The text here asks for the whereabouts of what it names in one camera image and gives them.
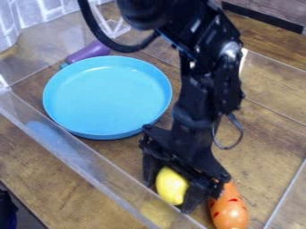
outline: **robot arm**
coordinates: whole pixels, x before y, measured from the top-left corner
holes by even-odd
[[[143,127],[141,169],[148,186],[153,185],[164,165],[189,180],[180,209],[183,213],[191,213],[204,198],[219,197],[223,184],[231,180],[212,156],[211,144],[216,142],[223,115],[242,130],[232,115],[243,99],[240,34],[210,0],[117,0],[117,5],[133,28],[153,30],[152,37],[161,35],[179,50],[181,89],[172,128],[168,131],[156,126]]]

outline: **lemon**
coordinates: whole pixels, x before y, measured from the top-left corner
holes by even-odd
[[[172,205],[183,204],[189,184],[180,174],[164,167],[156,176],[155,185],[157,194],[165,202]]]

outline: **purple object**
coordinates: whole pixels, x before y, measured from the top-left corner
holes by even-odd
[[[65,58],[65,62],[68,64],[72,64],[87,58],[108,55],[108,54],[109,54],[109,48],[104,44],[101,44],[99,40],[95,40],[87,47],[76,51],[73,54],[68,55]]]

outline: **black cable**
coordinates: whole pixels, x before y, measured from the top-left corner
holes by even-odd
[[[115,51],[120,52],[120,53],[133,53],[140,51],[141,49],[144,49],[151,43],[152,41],[156,39],[156,37],[159,36],[159,34],[156,32],[153,32],[144,40],[140,44],[137,45],[132,45],[132,46],[124,46],[121,44],[119,44],[117,42],[115,42],[108,36],[107,34],[103,32],[103,30],[100,29],[95,16],[92,14],[91,11],[91,6],[89,3],[87,2],[87,0],[77,0],[79,6],[80,6],[80,10],[81,10],[81,14],[83,17],[85,19],[85,23],[88,28],[91,29],[93,35],[96,36],[96,39],[111,49],[113,49]]]

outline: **wooden table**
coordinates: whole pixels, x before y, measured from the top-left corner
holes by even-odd
[[[107,14],[117,13],[113,4],[103,7]],[[242,32],[247,49],[306,70],[306,37],[236,14],[228,15]],[[163,49],[163,52],[155,53],[157,49]],[[159,55],[169,63],[152,55]],[[164,42],[157,41],[144,52],[129,56],[153,63],[164,71],[176,98],[179,69],[175,67],[173,50],[164,49]],[[254,58],[258,64],[262,60],[259,56]],[[42,86],[59,71],[59,64],[12,87],[14,93],[41,112]],[[304,72],[283,78],[278,76],[278,71],[286,71],[287,68],[278,67],[275,63],[264,69],[254,68],[251,64],[247,66],[248,73],[243,74],[247,99],[238,114],[246,137],[231,152],[214,149],[243,194],[251,215],[251,228],[263,228],[306,152]],[[247,74],[258,74],[258,78],[250,79]],[[157,124],[168,127],[169,122],[168,110]],[[220,128],[220,138],[227,140],[231,126],[224,122],[224,127]],[[145,227],[1,115],[0,134],[1,182],[49,228]],[[83,142],[141,180],[141,154],[137,149],[140,137],[136,135],[125,140]],[[270,169],[262,173],[260,169],[267,167]],[[214,228],[203,207],[197,208],[192,217],[208,228]]]

